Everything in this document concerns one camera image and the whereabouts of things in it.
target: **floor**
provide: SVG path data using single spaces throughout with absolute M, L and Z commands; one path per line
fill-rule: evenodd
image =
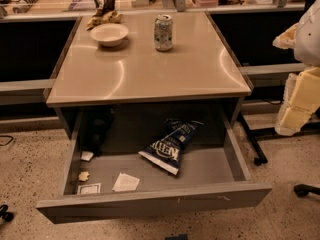
M 244 114 L 252 128 L 272 125 L 276 116 Z M 320 196 L 298 198 L 293 192 L 296 184 L 320 183 L 320 134 L 260 141 L 269 162 L 256 166 L 255 152 L 236 123 L 234 132 L 253 180 L 272 184 L 256 207 L 54 225 L 35 205 L 55 198 L 62 179 L 69 141 L 58 119 L 2 121 L 1 132 L 14 140 L 0 147 L 0 204 L 9 205 L 15 217 L 1 220 L 0 239 L 163 240 L 181 234 L 189 240 L 320 239 Z

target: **small bowl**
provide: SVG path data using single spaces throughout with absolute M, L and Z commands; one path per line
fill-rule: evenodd
M 92 29 L 90 36 L 103 46 L 114 47 L 121 44 L 128 33 L 128 28 L 122 24 L 106 23 Z

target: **white paper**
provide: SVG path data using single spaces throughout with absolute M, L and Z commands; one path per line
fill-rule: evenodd
M 140 179 L 120 172 L 112 190 L 115 192 L 136 190 Z
M 78 195 L 100 193 L 101 183 L 78 186 Z
M 93 153 L 90 151 L 82 151 L 81 160 L 89 162 L 93 157 Z

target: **tile floor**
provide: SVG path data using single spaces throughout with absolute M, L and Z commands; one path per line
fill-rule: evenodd
M 246 116 L 252 127 L 271 124 L 275 114 Z M 139 219 L 114 219 L 54 225 L 36 209 L 39 200 L 56 196 L 69 141 L 57 118 L 1 122 L 14 141 L 0 147 L 0 203 L 15 214 L 0 223 L 0 239 L 163 240 L 187 234 L 206 239 L 320 239 L 320 196 L 298 198 L 296 184 L 320 183 L 320 134 L 260 141 L 269 163 L 253 164 L 255 152 L 238 123 L 234 131 L 256 182 L 272 191 L 254 208 L 195 212 Z

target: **aluminum can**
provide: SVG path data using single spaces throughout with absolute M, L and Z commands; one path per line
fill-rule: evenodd
M 160 14 L 154 25 L 154 45 L 158 51 L 167 51 L 172 48 L 172 24 L 170 15 Z

